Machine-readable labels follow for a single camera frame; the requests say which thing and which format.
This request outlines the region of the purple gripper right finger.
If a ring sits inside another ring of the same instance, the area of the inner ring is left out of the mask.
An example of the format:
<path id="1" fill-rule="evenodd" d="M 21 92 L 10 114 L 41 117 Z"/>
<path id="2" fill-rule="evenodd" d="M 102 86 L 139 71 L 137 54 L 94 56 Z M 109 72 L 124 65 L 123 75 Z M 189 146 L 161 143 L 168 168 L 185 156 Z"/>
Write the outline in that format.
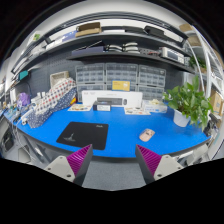
<path id="1" fill-rule="evenodd" d="M 135 155 L 144 181 L 150 184 L 183 168 L 169 155 L 160 156 L 143 146 L 137 145 Z"/>

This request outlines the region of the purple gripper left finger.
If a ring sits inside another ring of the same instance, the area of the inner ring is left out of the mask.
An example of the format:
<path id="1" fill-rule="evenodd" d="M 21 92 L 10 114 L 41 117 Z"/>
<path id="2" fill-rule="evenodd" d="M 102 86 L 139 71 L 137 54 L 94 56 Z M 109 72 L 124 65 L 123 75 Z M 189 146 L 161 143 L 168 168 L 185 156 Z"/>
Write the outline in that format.
<path id="1" fill-rule="evenodd" d="M 92 145 L 87 145 L 71 155 L 58 156 L 45 170 L 81 186 L 93 156 Z"/>

